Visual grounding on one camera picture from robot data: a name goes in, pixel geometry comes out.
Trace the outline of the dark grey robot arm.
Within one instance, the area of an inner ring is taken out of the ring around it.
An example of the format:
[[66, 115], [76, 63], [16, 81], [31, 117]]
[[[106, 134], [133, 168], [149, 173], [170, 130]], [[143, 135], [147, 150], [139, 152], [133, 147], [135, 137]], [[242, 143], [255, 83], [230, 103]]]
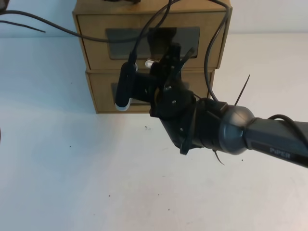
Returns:
[[196, 98], [181, 80], [181, 69], [192, 56], [171, 45], [148, 74], [129, 68], [131, 96], [150, 104], [181, 154], [194, 148], [238, 155], [254, 150], [303, 167], [308, 165], [308, 125], [284, 115], [255, 117], [246, 107]]

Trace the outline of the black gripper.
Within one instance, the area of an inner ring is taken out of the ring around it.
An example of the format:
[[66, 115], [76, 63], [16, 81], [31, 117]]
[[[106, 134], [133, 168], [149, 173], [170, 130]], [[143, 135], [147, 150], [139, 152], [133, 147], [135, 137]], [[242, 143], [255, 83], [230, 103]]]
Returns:
[[193, 118], [196, 99], [181, 80], [181, 70], [192, 57], [190, 48], [180, 59], [181, 46], [172, 43], [159, 62], [154, 62], [149, 73], [137, 72], [132, 98], [150, 104], [149, 114], [158, 118], [173, 144], [181, 154], [193, 148]]

